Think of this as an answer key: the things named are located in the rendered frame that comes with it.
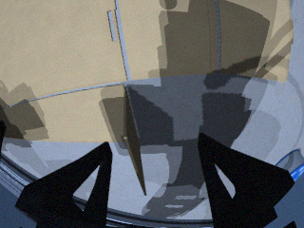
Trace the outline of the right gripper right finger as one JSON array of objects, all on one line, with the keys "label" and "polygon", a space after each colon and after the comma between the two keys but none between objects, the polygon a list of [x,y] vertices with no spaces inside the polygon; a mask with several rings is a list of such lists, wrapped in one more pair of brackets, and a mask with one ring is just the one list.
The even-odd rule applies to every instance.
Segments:
[{"label": "right gripper right finger", "polygon": [[[236,228],[271,210],[295,184],[288,170],[229,148],[203,133],[199,133],[198,149],[214,228]],[[235,186],[233,198],[215,164]]]}]

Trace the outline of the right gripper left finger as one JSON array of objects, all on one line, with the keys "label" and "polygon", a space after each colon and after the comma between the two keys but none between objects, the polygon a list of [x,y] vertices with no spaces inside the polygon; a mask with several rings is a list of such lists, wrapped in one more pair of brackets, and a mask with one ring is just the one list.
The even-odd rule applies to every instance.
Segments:
[{"label": "right gripper left finger", "polygon": [[[109,143],[103,142],[80,159],[26,185],[19,197],[56,215],[106,226],[112,157]],[[83,211],[73,202],[73,194],[99,165]]]}]

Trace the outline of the flat tan cardboard box blank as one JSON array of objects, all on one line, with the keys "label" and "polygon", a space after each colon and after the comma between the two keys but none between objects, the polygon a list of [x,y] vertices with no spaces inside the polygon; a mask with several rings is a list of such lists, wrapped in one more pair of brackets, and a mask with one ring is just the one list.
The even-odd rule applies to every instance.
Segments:
[{"label": "flat tan cardboard box blank", "polygon": [[[218,73],[215,0],[118,0],[131,80]],[[125,143],[146,196],[115,0],[0,0],[4,139]],[[286,83],[289,0],[218,0],[220,73]],[[111,11],[116,41],[112,40]],[[14,105],[16,104],[16,105]]]}]

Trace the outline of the grey slotted aluminium rail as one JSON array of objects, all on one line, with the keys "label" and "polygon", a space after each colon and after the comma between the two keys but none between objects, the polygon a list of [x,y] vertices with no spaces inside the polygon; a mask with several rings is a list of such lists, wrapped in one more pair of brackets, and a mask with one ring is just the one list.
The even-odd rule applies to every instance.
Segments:
[{"label": "grey slotted aluminium rail", "polygon": [[[7,173],[12,175],[16,180],[20,181],[25,186],[31,182],[39,180],[34,175],[30,174],[27,170],[17,165],[14,161],[6,157],[1,152],[0,167],[2,167]],[[73,201],[78,207],[83,211],[86,207],[87,200],[80,199],[73,196]],[[154,228],[214,228],[212,219],[172,219],[172,218],[155,218],[142,215],[136,215],[132,213],[127,213],[107,207],[107,217],[106,219],[145,226]]]}]

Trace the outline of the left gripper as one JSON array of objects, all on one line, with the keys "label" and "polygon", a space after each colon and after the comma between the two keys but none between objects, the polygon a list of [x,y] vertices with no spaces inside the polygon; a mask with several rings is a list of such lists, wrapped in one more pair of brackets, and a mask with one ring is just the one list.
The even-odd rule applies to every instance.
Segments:
[{"label": "left gripper", "polygon": [[4,124],[3,121],[0,121],[0,160],[1,160],[2,142],[3,142],[3,139],[4,139],[5,131],[6,131],[5,124]]}]

